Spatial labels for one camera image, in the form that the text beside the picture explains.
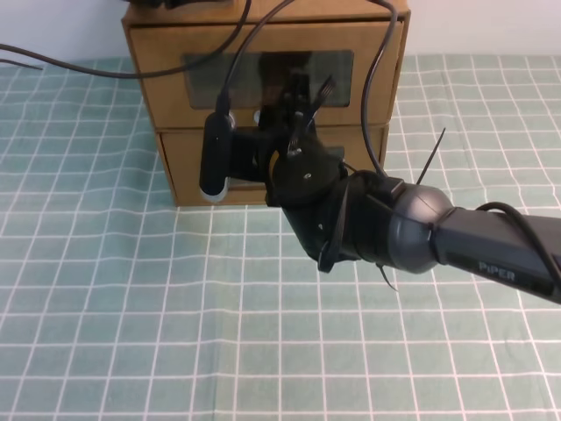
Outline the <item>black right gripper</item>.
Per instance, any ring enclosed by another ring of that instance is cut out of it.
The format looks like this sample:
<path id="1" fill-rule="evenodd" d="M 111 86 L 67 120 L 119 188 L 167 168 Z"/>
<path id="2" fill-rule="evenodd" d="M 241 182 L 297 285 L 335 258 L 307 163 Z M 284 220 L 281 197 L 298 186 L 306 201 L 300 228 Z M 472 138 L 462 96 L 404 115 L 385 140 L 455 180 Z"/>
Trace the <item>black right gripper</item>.
<path id="1" fill-rule="evenodd" d="M 308 118 L 328 99 L 336 82 L 324 81 L 311 102 Z M 333 154 L 316 134 L 313 123 L 298 130 L 309 105 L 309 76 L 293 73 L 281 95 L 280 108 L 264 107 L 256 128 L 237 129 L 232 138 L 229 176 L 261 183 L 266 205 L 281 208 L 302 249 L 316 261 L 319 271 L 329 273 L 342 260 L 344 211 L 327 215 L 332 194 L 348 175 L 342 159 Z"/>

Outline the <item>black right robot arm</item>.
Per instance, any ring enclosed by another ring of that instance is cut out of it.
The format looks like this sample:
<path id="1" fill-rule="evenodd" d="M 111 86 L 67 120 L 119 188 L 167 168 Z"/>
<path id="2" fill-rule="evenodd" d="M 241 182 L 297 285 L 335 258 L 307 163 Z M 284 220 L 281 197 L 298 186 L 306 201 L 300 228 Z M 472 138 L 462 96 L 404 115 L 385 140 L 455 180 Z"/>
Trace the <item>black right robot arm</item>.
<path id="1" fill-rule="evenodd" d="M 231 172 L 264 183 L 321 272 L 357 260 L 411 274 L 443 265 L 559 302 L 558 219 L 499 202 L 468 210 L 440 189 L 351 169 L 316 135 L 334 87 L 328 79 L 312 95 L 306 75 L 291 75 L 259 127 L 231 133 Z"/>

